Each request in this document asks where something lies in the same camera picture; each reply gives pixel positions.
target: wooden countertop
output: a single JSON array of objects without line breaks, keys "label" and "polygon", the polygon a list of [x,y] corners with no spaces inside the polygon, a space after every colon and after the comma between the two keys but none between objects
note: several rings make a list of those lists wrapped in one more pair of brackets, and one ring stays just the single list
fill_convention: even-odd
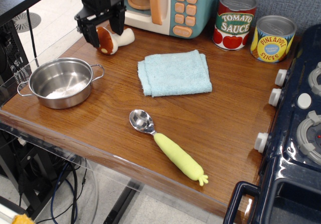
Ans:
[{"label": "wooden countertop", "polygon": [[[132,28],[135,41],[116,54],[100,54],[81,38],[64,57],[101,64],[105,76],[93,82],[83,103],[69,109],[50,109],[35,97],[14,96],[0,119],[25,133],[114,169],[138,181],[224,216],[238,181],[258,184],[262,155],[254,150],[259,132],[269,132],[275,108],[268,104],[279,69],[256,60],[248,44],[239,51],[224,51],[212,41],[214,23],[194,39],[181,39]],[[213,91],[155,97],[144,96],[137,62],[151,54],[199,50],[206,55]],[[201,187],[185,176],[159,149],[151,135],[129,123],[133,109],[153,118],[155,129],[189,153],[209,176]]]}]

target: spoon bowl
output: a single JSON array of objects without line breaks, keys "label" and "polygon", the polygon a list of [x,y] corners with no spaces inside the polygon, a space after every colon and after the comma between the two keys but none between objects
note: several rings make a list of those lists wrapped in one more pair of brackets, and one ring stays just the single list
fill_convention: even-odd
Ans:
[{"label": "spoon bowl", "polygon": [[156,134],[156,131],[154,129],[154,123],[149,114],[146,113],[144,110],[133,110],[129,115],[129,121],[131,125],[134,127],[134,129],[140,132],[151,135]]}]

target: can lid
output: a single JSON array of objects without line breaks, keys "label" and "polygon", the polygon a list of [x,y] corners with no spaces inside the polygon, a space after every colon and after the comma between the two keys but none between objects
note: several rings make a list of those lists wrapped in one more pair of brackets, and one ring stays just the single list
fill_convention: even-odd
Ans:
[{"label": "can lid", "polygon": [[296,32],[296,23],[288,17],[283,16],[264,16],[257,20],[256,27],[273,36],[290,36]]},{"label": "can lid", "polygon": [[220,3],[232,11],[248,11],[257,7],[257,0],[220,0]]}]

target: pot handle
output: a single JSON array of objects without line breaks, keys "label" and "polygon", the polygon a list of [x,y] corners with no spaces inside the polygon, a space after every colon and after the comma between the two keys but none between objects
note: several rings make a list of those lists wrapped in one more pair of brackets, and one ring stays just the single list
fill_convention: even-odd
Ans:
[{"label": "pot handle", "polygon": [[90,66],[91,66],[91,67],[101,67],[101,69],[102,69],[102,75],[99,76],[99,77],[96,77],[96,78],[92,79],[91,82],[93,82],[93,81],[95,81],[95,80],[97,80],[97,79],[100,79],[100,78],[102,78],[102,77],[104,76],[104,74],[105,74],[105,69],[104,69],[103,66],[101,66],[100,64],[95,64],[95,65],[90,65]]},{"label": "pot handle", "polygon": [[20,91],[19,91],[20,85],[26,84],[27,82],[28,82],[28,81],[19,83],[19,85],[18,85],[18,87],[17,87],[17,92],[18,92],[18,94],[19,94],[20,96],[22,96],[22,97],[35,96],[34,94],[22,94],[22,93],[20,93]]}]

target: pineapple illustration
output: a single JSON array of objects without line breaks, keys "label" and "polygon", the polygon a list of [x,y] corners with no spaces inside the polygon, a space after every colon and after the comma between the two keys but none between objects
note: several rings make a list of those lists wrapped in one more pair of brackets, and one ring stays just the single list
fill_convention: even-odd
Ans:
[{"label": "pineapple illustration", "polygon": [[259,54],[257,53],[257,44],[262,37],[263,37],[263,33],[258,32],[257,28],[255,28],[254,37],[251,45],[251,52],[255,58],[259,58]]},{"label": "pineapple illustration", "polygon": [[293,41],[293,38],[294,36],[289,36],[286,39],[286,42],[287,42],[287,47],[286,47],[286,51],[283,53],[283,55],[280,57],[279,59],[279,62],[282,61],[284,58],[286,58],[289,50],[290,50],[290,47],[291,47],[291,44],[292,44],[292,41]]}]

